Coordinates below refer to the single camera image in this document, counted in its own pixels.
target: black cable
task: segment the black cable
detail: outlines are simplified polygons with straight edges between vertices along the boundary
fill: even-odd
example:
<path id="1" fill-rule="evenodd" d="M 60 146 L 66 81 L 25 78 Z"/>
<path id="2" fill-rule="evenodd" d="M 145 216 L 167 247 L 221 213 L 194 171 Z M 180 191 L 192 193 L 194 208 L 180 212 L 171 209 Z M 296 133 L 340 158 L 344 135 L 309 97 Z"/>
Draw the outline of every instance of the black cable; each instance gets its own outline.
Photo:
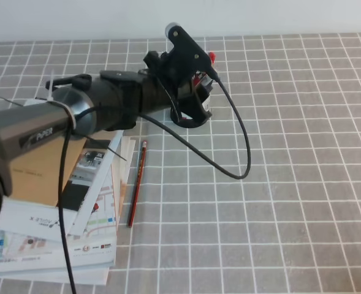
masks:
<path id="1" fill-rule="evenodd" d="M 83 135 L 77 132 L 72 132 L 73 135 L 77 135 L 77 136 L 81 136 L 84 137 L 86 139 L 88 139 L 89 141 L 94 142 L 95 144 L 99 145 L 101 148 L 107 149 L 109 151 L 111 151 L 114 155 L 117 155 L 118 157 L 122 158 L 122 160 L 127 161 L 127 159 L 123 158 L 122 156 L 120 156 L 118 153 L 114 152 L 114 150 L 112 150 L 109 146 L 104 145 L 103 143 L 101 143 L 99 140 L 93 139 L 92 137 L 89 137 L 87 135 Z"/>
<path id="2" fill-rule="evenodd" d="M 199 157 L 201 157 L 204 161 L 208 162 L 210 165 L 212 165 L 213 167 L 217 168 L 219 171 L 221 171 L 223 174 L 233 178 L 233 179 L 244 179 L 248 176 L 248 173 L 251 169 L 251 148 L 249 145 L 249 140 L 248 140 L 248 136 L 247 136 L 247 131 L 246 131 L 246 127 L 243 124 L 243 121 L 241 120 L 240 114 L 236 109 L 236 106 L 234 105 L 234 102 L 232 101 L 232 99 L 230 98 L 230 95 L 228 93 L 228 91 L 226 90 L 226 88 L 224 87 L 223 83 L 220 81 L 220 79 L 217 79 L 218 85 L 221 87 L 221 89 L 224 91 L 225 96 L 227 97 L 227 100 L 230 104 L 230 106 L 232 107 L 238 121 L 241 127 L 241 130 L 243 131 L 243 135 L 246 141 L 246 149 L 247 149 L 247 167 L 246 167 L 246 171 L 244 172 L 244 174 L 242 175 L 235 175 L 231 172 L 229 172 L 228 170 L 226 170 L 225 168 L 223 168 L 222 166 L 220 166 L 219 164 L 217 164 L 216 162 L 212 161 L 209 157 L 207 157 L 206 155 L 204 155 L 202 152 L 200 152 L 194 145 L 190 144 L 188 141 L 186 141 L 185 139 L 183 139 L 181 136 L 179 136 L 174 130 L 172 130 L 171 128 L 165 126 L 164 124 L 162 124 L 161 122 L 155 120 L 154 118 L 148 116 L 148 115 L 144 115 L 143 113 L 136 113 L 130 109 L 127 108 L 120 108 L 120 107 L 92 107 L 89 108 L 87 110 L 84 110 L 83 112 L 81 112 L 79 115 L 75 116 L 75 119 L 78 121 L 79 119 L 81 119 L 82 117 L 84 117 L 85 115 L 88 115 L 89 113 L 92 113 L 94 111 L 101 111 L 101 110 L 108 110 L 108 109 L 114 109 L 114 110 L 118 110 L 118 111 L 123 111 L 129 115 L 135 115 L 135 116 L 139 116 L 141 118 L 144 118 L 145 120 L 155 124 L 156 126 L 160 127 L 161 129 L 163 129 L 164 131 L 166 131 L 167 133 L 169 133 L 170 135 L 172 135 L 174 138 L 176 138 L 178 141 L 180 141 L 182 144 L 186 145 L 189 149 L 191 149 L 194 153 L 196 153 Z"/>
<path id="3" fill-rule="evenodd" d="M 62 197 L 64 166 L 66 164 L 67 148 L 69 147 L 69 141 L 70 141 L 71 132 L 72 132 L 71 125 L 72 124 L 70 123 L 67 127 L 66 136 L 64 137 L 64 143 L 63 143 L 62 153 L 61 153 L 61 157 L 60 157 L 59 182 L 58 182 L 58 211 L 59 211 L 59 226 L 60 226 L 60 233 L 61 233 L 61 237 L 62 237 L 64 259 L 66 260 L 67 273 L 69 274 L 71 292 L 72 292 L 72 294 L 77 294 L 77 291 L 75 289 L 74 277 L 72 274 L 69 249 L 67 248 L 67 235 L 66 235 L 66 230 L 64 228 L 63 197 Z"/>
<path id="4" fill-rule="evenodd" d="M 0 99 L 3 99 L 3 100 L 5 100 L 5 101 L 7 101 L 8 103 L 11 103 L 11 104 L 14 104 L 14 105 L 23 107 L 23 105 L 22 105 L 21 103 L 14 102 L 14 101 L 12 101 L 12 100 L 10 100 L 10 99 L 7 99 L 7 98 L 5 98 L 5 97 L 1 97 L 1 96 L 0 96 Z"/>

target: paper stack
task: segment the paper stack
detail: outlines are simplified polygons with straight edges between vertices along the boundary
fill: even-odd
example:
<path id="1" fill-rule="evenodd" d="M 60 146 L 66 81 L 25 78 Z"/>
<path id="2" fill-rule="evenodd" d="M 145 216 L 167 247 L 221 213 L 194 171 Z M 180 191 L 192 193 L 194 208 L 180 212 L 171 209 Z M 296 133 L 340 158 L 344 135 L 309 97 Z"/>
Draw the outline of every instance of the paper stack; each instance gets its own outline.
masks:
<path id="1" fill-rule="evenodd" d="M 122 137 L 122 131 L 94 138 L 101 144 L 71 142 L 62 197 L 75 283 L 105 285 L 115 264 L 135 140 Z M 12 163 L 13 195 L 5 198 L 0 215 L 0 277 L 69 282 L 56 207 L 62 143 L 60 138 Z M 117 150 L 126 161 L 103 146 Z"/>

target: white wall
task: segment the white wall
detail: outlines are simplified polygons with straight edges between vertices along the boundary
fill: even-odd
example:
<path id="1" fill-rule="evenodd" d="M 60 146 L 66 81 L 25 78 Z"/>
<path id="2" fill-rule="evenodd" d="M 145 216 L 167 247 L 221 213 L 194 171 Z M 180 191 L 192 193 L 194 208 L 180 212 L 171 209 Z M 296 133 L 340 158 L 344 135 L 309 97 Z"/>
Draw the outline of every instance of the white wall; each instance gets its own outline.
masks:
<path id="1" fill-rule="evenodd" d="M 0 40 L 361 31 L 361 0 L 0 0 Z"/>

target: grid tile floor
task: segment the grid tile floor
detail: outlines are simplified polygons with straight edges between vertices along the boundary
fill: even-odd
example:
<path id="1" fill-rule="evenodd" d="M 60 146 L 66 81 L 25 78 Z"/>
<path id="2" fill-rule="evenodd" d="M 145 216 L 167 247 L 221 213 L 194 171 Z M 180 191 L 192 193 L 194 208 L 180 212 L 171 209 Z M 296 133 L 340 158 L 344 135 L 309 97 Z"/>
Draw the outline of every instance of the grid tile floor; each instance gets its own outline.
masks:
<path id="1" fill-rule="evenodd" d="M 231 180 L 139 121 L 128 134 L 147 139 L 149 151 L 134 226 L 121 219 L 108 285 L 78 292 L 361 292 L 361 34 L 196 41 L 216 53 L 216 70 L 244 119 L 251 173 Z M 147 50 L 170 46 L 164 39 L 0 43 L 0 96 L 46 96 L 51 71 L 138 70 Z M 0 110 L 8 107 L 0 99 Z M 211 111 L 209 122 L 189 130 L 167 111 L 153 116 L 240 173 L 244 139 L 217 86 Z M 70 291 L 0 280 L 0 294 L 7 293 Z"/>

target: red pencil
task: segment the red pencil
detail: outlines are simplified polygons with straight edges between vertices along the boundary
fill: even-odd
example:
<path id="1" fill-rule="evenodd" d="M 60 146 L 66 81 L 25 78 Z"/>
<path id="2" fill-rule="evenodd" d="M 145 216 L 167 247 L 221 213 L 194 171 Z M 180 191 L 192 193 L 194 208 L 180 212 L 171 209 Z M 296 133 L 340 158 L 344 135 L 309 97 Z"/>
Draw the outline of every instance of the red pencil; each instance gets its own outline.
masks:
<path id="1" fill-rule="evenodd" d="M 140 160 L 139 160 L 137 181 L 135 182 L 135 186 L 134 186 L 134 196 L 133 196 L 133 199 L 132 199 L 132 208 L 130 210 L 129 222 L 127 224 L 128 227 L 130 227 L 130 228 L 132 227 L 132 222 L 134 221 L 134 216 L 135 216 L 135 210 L 137 209 L 139 187 L 141 185 L 141 180 L 142 180 L 143 166 L 145 165 L 146 147 L 147 146 L 148 146 L 148 142 L 143 141 L 142 142 L 141 157 L 140 157 Z"/>

